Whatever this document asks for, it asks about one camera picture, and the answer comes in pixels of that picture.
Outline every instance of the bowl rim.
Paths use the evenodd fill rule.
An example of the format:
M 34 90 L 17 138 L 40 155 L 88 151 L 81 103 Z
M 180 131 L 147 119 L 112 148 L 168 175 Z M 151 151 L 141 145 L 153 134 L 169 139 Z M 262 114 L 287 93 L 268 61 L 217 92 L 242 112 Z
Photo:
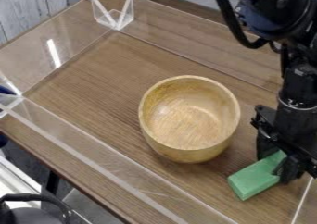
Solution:
M 183 79 L 195 79 L 195 80 L 199 80 L 199 81 L 205 81 L 205 82 L 209 82 L 211 84 L 213 84 L 215 86 L 217 86 L 219 88 L 221 88 L 225 92 L 225 94 L 228 95 L 229 99 L 232 100 L 232 103 L 234 103 L 234 107 L 236 109 L 236 116 L 234 117 L 234 126 L 232 126 L 232 129 L 231 129 L 231 132 L 227 134 L 227 136 L 217 142 L 212 143 L 208 147 L 204 147 L 204 148 L 196 148 L 196 149 L 181 149 L 181 148 L 175 148 L 169 145 L 167 145 L 167 143 L 163 143 L 159 138 L 155 136 L 153 132 L 151 132 L 151 130 L 148 129 L 147 125 L 145 125 L 145 122 L 144 122 L 144 119 L 143 119 L 143 104 L 144 104 L 144 100 L 147 99 L 147 96 L 151 92 L 153 92 L 153 90 L 160 86 L 163 85 L 164 83 L 169 82 L 169 81 L 176 81 L 176 80 L 183 80 Z M 145 91 L 145 93 L 143 94 L 143 97 L 141 97 L 141 100 L 140 100 L 140 103 L 139 103 L 139 123 L 140 123 L 140 127 L 141 129 L 144 130 L 144 132 L 147 133 L 147 135 L 151 137 L 151 139 L 161 144 L 163 146 L 168 147 L 169 149 L 173 149 L 173 150 L 177 150 L 177 151 L 201 151 L 204 149 L 209 149 L 212 146 L 216 146 L 217 144 L 223 143 L 224 140 L 227 140 L 227 138 L 231 137 L 232 133 L 235 132 L 236 128 L 238 128 L 238 125 L 239 125 L 239 122 L 240 122 L 240 117 L 242 117 L 242 110 L 240 110 L 240 105 L 239 105 L 239 102 L 238 102 L 238 99 L 235 97 L 235 95 L 232 94 L 232 92 L 215 80 L 209 79 L 209 78 L 205 78 L 205 77 L 201 77 L 201 76 L 193 76 L 193 75 L 181 75 L 181 76 L 175 76 L 175 77 L 171 77 L 171 78 L 167 78 L 161 81 L 159 81 L 157 83 L 155 83 Z

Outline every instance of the wooden table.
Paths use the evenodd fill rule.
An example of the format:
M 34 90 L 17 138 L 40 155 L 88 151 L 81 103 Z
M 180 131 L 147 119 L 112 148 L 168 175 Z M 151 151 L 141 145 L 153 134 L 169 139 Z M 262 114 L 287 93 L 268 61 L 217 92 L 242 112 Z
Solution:
M 153 1 L 221 21 L 219 13 L 184 1 Z M 120 8 L 124 0 L 100 2 Z M 215 60 L 209 64 L 215 69 L 112 32 L 66 63 L 66 67 L 41 81 L 25 97 L 239 223 L 290 223 L 307 177 L 288 186 L 276 185 L 246 202 L 238 200 L 225 183 L 225 177 L 255 161 L 256 132 L 248 121 L 254 115 L 252 105 L 275 106 L 280 83 L 278 58 L 267 49 L 256 52 L 243 49 L 228 32 L 217 32 L 215 25 L 212 43 L 227 49 L 224 52 L 217 49 L 217 54 L 209 51 Z M 231 68 L 231 62 L 238 62 L 235 68 Z M 229 148 L 213 160 L 199 165 L 176 164 L 159 157 L 145 144 L 137 122 L 137 105 L 148 87 L 168 77 L 184 74 L 220 82 L 236 95 L 242 106 L 242 122 Z M 21 122 L 6 116 L 0 126 L 1 132 L 125 222 L 169 223 L 159 212 L 149 210 L 135 196 Z M 101 158 L 102 152 L 96 150 L 86 152 Z

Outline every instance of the wooden bowl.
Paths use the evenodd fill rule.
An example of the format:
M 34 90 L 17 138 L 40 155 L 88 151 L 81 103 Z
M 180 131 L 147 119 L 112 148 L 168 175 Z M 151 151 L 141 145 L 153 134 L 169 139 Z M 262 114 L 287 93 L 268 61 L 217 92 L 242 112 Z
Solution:
M 197 163 L 220 154 L 239 120 L 235 96 L 203 77 L 163 80 L 141 98 L 141 134 L 152 149 L 175 162 Z

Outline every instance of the green block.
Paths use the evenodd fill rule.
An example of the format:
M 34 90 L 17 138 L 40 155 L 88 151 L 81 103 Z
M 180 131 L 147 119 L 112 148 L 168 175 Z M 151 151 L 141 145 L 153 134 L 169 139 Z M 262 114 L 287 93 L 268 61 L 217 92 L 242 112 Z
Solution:
M 284 157 L 284 153 L 278 151 L 228 176 L 228 185 L 242 200 L 246 200 L 278 183 L 279 177 L 271 173 Z

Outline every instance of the green sponge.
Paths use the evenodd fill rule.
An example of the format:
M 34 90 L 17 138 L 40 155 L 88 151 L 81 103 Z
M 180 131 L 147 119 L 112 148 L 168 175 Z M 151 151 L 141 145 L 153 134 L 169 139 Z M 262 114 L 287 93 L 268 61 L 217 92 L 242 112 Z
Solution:
M 284 153 L 278 151 L 228 176 L 228 185 L 242 200 L 246 200 L 278 183 L 279 177 L 272 175 L 272 171 L 284 157 Z

